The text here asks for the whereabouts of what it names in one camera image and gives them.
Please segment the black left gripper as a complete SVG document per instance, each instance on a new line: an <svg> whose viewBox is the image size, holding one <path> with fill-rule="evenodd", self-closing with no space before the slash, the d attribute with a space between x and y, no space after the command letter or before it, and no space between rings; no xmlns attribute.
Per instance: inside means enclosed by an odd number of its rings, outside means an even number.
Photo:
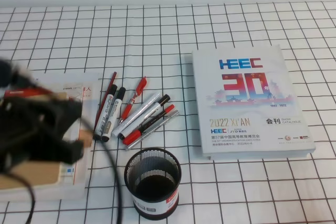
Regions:
<svg viewBox="0 0 336 224"><path fill-rule="evenodd" d="M57 98L1 99L1 173L25 161L73 164L83 157L80 140L64 135L81 117L82 104Z"/></svg>

